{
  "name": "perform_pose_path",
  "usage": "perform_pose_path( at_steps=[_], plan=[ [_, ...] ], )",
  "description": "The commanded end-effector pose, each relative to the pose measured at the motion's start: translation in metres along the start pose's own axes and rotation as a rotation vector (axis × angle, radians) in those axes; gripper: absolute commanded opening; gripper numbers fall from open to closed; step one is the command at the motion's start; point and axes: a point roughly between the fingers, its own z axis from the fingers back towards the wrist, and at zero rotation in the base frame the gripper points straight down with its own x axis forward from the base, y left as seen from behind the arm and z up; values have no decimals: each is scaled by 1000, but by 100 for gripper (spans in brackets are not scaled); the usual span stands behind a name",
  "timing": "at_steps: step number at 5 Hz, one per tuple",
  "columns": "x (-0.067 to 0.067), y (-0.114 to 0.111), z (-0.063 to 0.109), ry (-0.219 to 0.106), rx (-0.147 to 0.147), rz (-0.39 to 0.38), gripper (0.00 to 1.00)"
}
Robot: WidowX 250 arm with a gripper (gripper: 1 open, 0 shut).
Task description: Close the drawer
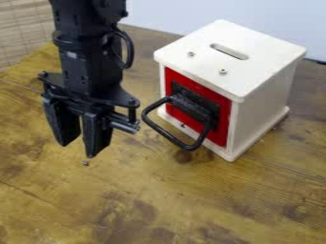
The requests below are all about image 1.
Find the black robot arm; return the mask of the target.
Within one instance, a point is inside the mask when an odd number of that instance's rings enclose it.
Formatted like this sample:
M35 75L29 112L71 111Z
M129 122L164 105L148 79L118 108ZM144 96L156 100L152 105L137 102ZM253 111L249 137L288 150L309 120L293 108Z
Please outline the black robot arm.
M50 0L62 70L45 71L42 104L62 146L82 138L95 157L111 144L114 130L140 131L140 99L122 86L133 66L134 43L118 23L126 0Z

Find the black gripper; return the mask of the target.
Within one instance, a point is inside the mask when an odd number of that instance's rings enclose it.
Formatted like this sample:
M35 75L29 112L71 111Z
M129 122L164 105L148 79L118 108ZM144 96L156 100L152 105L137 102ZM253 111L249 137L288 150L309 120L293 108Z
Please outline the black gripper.
M121 44L59 46L62 71L43 71L42 104L58 143L67 146L83 132L90 158L110 146L114 129L140 131L138 98L123 89Z

